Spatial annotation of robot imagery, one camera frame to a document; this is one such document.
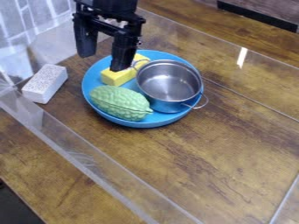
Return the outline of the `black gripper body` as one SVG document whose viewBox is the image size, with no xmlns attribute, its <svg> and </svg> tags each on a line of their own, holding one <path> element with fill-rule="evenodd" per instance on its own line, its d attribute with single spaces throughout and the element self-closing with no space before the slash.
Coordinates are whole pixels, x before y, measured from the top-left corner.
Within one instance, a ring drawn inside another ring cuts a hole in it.
<svg viewBox="0 0 299 224">
<path fill-rule="evenodd" d="M 137 0 L 73 0 L 76 12 L 73 13 L 73 27 L 77 33 L 103 32 L 108 36 L 117 33 L 129 36 L 141 35 L 141 27 L 145 19 L 136 15 Z M 100 18 L 125 21 L 120 28 Z"/>
</svg>

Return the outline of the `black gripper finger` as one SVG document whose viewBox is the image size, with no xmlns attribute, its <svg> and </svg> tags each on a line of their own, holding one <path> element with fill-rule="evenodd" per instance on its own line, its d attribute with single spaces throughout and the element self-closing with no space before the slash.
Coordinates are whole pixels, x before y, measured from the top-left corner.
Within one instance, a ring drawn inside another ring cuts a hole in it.
<svg viewBox="0 0 299 224">
<path fill-rule="evenodd" d="M 73 18 L 73 31 L 77 54 L 81 58 L 87 58 L 96 53 L 99 32 L 79 17 Z"/>
<path fill-rule="evenodd" d="M 119 72 L 131 67 L 139 40 L 124 31 L 117 31 L 112 43 L 112 60 L 109 70 Z"/>
</svg>

